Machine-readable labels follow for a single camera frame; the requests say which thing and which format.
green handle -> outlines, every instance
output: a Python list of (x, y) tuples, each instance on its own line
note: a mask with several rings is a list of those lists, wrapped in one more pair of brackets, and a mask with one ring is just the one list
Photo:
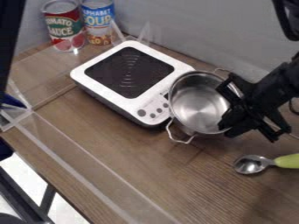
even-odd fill
[(299, 154), (278, 157), (275, 164), (282, 168), (299, 169)]

button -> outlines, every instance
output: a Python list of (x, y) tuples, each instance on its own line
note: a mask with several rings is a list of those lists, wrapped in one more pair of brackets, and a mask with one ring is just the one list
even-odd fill
[(139, 109), (136, 112), (141, 116), (146, 116), (146, 111), (143, 109)]

gray wall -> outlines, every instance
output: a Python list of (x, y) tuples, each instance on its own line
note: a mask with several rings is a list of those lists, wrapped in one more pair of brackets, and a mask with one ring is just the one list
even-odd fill
[(155, 42), (193, 57), (261, 78), (290, 60), (270, 0), (116, 0), (118, 22), (135, 35), (151, 21)]
[(50, 40), (42, 14), (42, 7), (46, 2), (48, 1), (27, 0), (15, 54), (22, 53)]

metal spoon head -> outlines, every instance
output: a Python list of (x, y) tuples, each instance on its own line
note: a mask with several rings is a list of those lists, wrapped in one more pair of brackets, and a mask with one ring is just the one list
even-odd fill
[(271, 165), (271, 162), (273, 161), (265, 157), (249, 155), (237, 160), (234, 168), (238, 173), (254, 174), (262, 172)]

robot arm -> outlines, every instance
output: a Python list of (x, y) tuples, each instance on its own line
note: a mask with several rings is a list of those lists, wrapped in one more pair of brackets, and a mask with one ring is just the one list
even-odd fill
[[(299, 40), (299, 0), (273, 0), (275, 12), (285, 31), (293, 41)], [(291, 133), (291, 126), (283, 118), (279, 107), (299, 97), (299, 53), (291, 63), (282, 64), (259, 83), (250, 83), (239, 75), (231, 73), (229, 79), (219, 85), (218, 91), (229, 100), (231, 107), (222, 117), (219, 129), (227, 137), (237, 137), (251, 130), (259, 130), (274, 142), (285, 133)], [(239, 97), (230, 89), (234, 83), (243, 96)], [(266, 118), (279, 127), (275, 131)]]

